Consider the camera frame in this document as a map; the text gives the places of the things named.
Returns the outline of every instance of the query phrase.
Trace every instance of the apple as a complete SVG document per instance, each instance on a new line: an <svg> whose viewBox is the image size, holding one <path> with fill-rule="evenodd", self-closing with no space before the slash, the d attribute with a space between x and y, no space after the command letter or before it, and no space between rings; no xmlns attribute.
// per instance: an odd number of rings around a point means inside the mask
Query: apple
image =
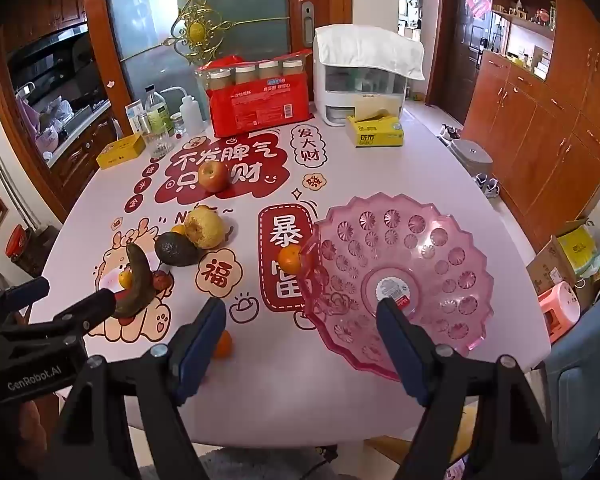
<svg viewBox="0 0 600 480"><path fill-rule="evenodd" d="M219 193L229 186L229 168L218 160L203 162L198 168L198 183L209 193Z"/></svg>
<svg viewBox="0 0 600 480"><path fill-rule="evenodd" d="M224 241L224 222L206 205L199 205L184 220L187 238L200 249L213 249Z"/></svg>

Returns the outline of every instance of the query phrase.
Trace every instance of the yellow box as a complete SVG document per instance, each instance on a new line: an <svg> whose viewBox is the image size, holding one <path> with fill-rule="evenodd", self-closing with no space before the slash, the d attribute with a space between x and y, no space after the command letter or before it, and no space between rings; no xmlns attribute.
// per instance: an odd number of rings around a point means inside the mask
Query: yellow box
<svg viewBox="0 0 600 480"><path fill-rule="evenodd" d="M357 148L401 146L404 143L404 131L396 116L376 117L358 122L349 116L345 129Z"/></svg>
<svg viewBox="0 0 600 480"><path fill-rule="evenodd" d="M115 140L107 144L96 157L98 166L103 170L136 158L144 150L144 139L142 135L124 137L120 140Z"/></svg>

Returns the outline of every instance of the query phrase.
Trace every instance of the packaging box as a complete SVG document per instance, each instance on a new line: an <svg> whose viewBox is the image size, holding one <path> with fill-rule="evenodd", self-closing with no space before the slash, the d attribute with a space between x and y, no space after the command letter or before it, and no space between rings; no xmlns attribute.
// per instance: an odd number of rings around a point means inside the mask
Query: packaging box
<svg viewBox="0 0 600 480"><path fill-rule="evenodd" d="M310 53L310 50L305 50L274 59L280 62L280 66L289 58L302 57L306 63L306 56ZM198 72L204 79L209 70L232 69L244 63L235 56L233 58L239 62L227 64L220 59L208 63ZM206 95L216 137L230 137L311 118L306 72L256 79L216 90L207 89Z"/></svg>
<svg viewBox="0 0 600 480"><path fill-rule="evenodd" d="M107 144L96 157L98 166L103 170L136 158L144 150L144 139L141 135L124 137Z"/></svg>
<svg viewBox="0 0 600 480"><path fill-rule="evenodd" d="M404 131L395 115L381 115L363 121L356 121L349 116L345 130L357 148L401 146L404 143Z"/></svg>
<svg viewBox="0 0 600 480"><path fill-rule="evenodd" d="M600 282L595 282L593 278L581 279L576 275L558 238L571 233L586 222L586 218L567 222L526 266L526 272L529 273L538 296L560 282L567 282L576 293L582 312L593 304L600 289Z"/></svg>

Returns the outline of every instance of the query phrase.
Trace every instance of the table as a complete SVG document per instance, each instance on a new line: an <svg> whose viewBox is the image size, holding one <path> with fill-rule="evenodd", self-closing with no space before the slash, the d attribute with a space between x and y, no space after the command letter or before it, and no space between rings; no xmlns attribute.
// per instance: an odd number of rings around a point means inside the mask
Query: table
<svg viewBox="0 0 600 480"><path fill-rule="evenodd" d="M187 144L183 139L163 160L152 162L145 152L99 171L60 231L43 273L51 291L36 303L32 321L49 320L96 286L115 289L126 265L126 241L136 240L149 253L157 232L171 229L203 201L217 207L232 228L225 246L199 266L172 269L170 295L158 295L131 324L122 327L109 319L97 327L98 335L85 337L88 353L109 361L139 356L193 321L213 293L224 296L235 354L213 361L208 380L180 409L192 441L285 447L400 436L418 424L422 409L400 383L354 370L326 349L298 312L302 301L294 283L283 279L276 264L270 268L276 246L268 240L274 231L279 240L305 235L330 206L353 196L405 193L453 214L488 258L494 315L485 341L470 357L493 361L508 353L523 369L537 365L550 351L549 339L532 283L503 223L429 130L406 112L401 122L401 148L356 149L343 128L315 118L250 136L211 138L201 146L201 139ZM206 198L195 184L197 162L214 154L234 164L236 183L229 194L238 196ZM290 214L295 229L288 223L281 228ZM219 272L205 280L206 264L217 267L218 260L231 265L229 275L223 279ZM127 412L129 423L141 427L136 399L128 400Z"/></svg>

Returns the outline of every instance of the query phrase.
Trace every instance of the cardboard box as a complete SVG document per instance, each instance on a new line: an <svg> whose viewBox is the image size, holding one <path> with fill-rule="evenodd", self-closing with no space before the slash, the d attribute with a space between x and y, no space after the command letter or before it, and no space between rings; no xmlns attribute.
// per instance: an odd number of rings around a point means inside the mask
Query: cardboard box
<svg viewBox="0 0 600 480"><path fill-rule="evenodd" d="M144 139L140 134L124 137L107 144L96 157L103 170L136 158L144 150Z"/></svg>
<svg viewBox="0 0 600 480"><path fill-rule="evenodd" d="M560 282L567 282L576 293L582 312L593 304L600 283L594 282L592 278L584 280L576 275L558 238L572 232L586 222L586 218L567 222L564 228L557 235L552 236L547 245L526 266L526 272L529 273L538 296Z"/></svg>
<svg viewBox="0 0 600 480"><path fill-rule="evenodd" d="M380 116L363 121L347 117L345 129L351 142L357 147L401 146L404 143L404 131L398 117Z"/></svg>

